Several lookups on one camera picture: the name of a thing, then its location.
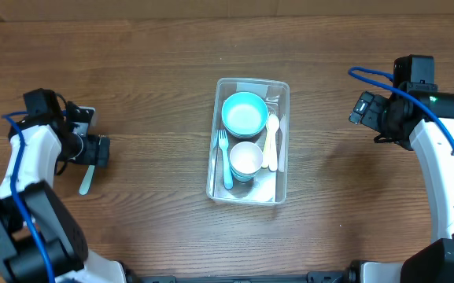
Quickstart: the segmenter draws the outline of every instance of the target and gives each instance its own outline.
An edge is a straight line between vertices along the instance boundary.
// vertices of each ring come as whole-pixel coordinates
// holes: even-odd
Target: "bowl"
[[[230,151],[232,175],[241,182],[248,182],[261,169],[264,155],[258,145],[252,142],[239,142]]]
[[[258,95],[239,92],[225,100],[221,119],[225,128],[236,138],[252,138],[264,129],[268,108]]]

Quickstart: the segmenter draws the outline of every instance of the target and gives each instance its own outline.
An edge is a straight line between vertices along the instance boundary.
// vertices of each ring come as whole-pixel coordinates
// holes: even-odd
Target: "clear plastic container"
[[[225,189],[223,185],[223,160],[215,133],[223,129],[221,120],[221,108],[224,101],[232,94],[241,91],[249,91],[264,99],[269,112],[275,114],[281,120],[286,115],[286,142],[285,148],[281,149],[282,135],[278,130],[275,136],[277,141],[278,160],[281,150],[285,152],[284,172],[277,170],[270,172],[268,169],[261,169],[254,179],[248,182],[239,182],[234,178],[234,187]],[[282,204],[286,200],[286,184],[288,174],[288,144],[289,144],[289,123],[290,123],[290,87],[283,82],[276,82],[266,79],[247,79],[247,78],[223,78],[218,81],[216,87],[216,99],[214,113],[212,117],[211,145],[209,150],[209,169],[206,193],[208,197],[215,201],[229,202],[235,204],[258,204],[276,205]],[[264,148],[267,130],[253,138],[239,139],[231,134],[228,135],[230,155],[231,149],[239,142],[254,142],[261,149]]]

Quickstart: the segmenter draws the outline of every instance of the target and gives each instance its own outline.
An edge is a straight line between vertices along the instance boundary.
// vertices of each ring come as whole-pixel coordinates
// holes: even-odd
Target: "cup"
[[[264,155],[258,145],[252,142],[239,142],[230,151],[230,165],[234,178],[248,182],[261,169]]]

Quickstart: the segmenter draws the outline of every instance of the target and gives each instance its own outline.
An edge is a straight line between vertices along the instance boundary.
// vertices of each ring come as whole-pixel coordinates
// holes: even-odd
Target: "wooden tabletop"
[[[403,261],[430,243],[419,162],[348,121],[361,92],[347,75],[435,56],[454,93],[454,16],[280,17],[0,24],[0,116],[48,88],[99,113],[109,168],[88,195],[87,167],[54,190],[89,247],[139,275],[304,274],[352,259]],[[216,204],[205,194],[218,79],[291,89],[288,194],[275,208]],[[9,160],[0,118],[0,183]]]

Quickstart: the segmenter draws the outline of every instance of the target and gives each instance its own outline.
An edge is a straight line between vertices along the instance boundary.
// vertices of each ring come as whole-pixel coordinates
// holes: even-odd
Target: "blue cable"
[[[361,67],[352,67],[348,70],[348,74],[350,76],[352,76],[353,78],[356,78],[365,83],[370,83],[373,86],[377,86],[377,87],[383,88],[385,90],[389,90],[389,91],[391,91],[395,94],[398,94],[401,97],[407,99],[408,101],[412,102],[415,106],[419,107],[426,115],[428,115],[428,117],[430,117],[430,119],[433,122],[435,122],[437,124],[438,128],[440,128],[440,130],[441,130],[441,133],[447,138],[448,143],[450,144],[452,151],[454,152],[454,138],[448,132],[447,128],[440,121],[440,119],[438,119],[438,117],[429,108],[427,108],[421,101],[418,101],[413,96],[411,96],[410,94],[407,94],[403,90],[399,90],[395,87],[388,86],[384,83],[374,81],[373,79],[365,78],[362,75],[357,75],[354,73],[354,71],[361,71],[361,72],[365,72],[368,74],[374,74],[374,75],[384,75],[386,78],[388,78],[388,79],[391,78],[389,80],[393,81],[393,76],[391,74],[387,74],[385,72],[375,71],[375,70],[371,70],[371,69],[367,69],[367,68],[361,68]]]
[[[31,215],[29,215],[29,212],[27,208],[25,207],[24,203],[22,202],[18,192],[17,192],[17,178],[19,174],[19,169],[20,169],[20,163],[22,162],[22,156],[24,155],[24,147],[25,147],[25,140],[24,140],[24,135],[22,134],[22,130],[18,127],[18,125],[10,118],[10,116],[15,116],[15,115],[23,115],[26,114],[26,112],[13,112],[8,115],[3,115],[3,118],[5,118],[15,129],[19,135],[20,139],[20,147],[19,151],[17,154],[17,158],[15,159],[15,165],[13,165],[13,172],[12,176],[10,177],[9,181],[9,187],[12,192],[12,197],[13,201],[15,201],[15,204],[17,205],[17,208],[24,218],[24,221],[28,225],[28,229],[31,232],[32,238],[34,239],[36,243],[36,247],[38,247],[39,252],[41,253],[41,256],[43,257],[43,261],[45,262],[45,267],[46,267],[46,273],[48,274],[48,282],[49,283],[55,283],[55,275],[54,275],[54,268],[52,266],[52,262],[50,261],[50,257],[48,256],[48,253],[46,252],[45,245],[43,244],[43,241],[41,237],[39,236],[38,231],[36,230],[36,227],[34,223],[32,222]]]

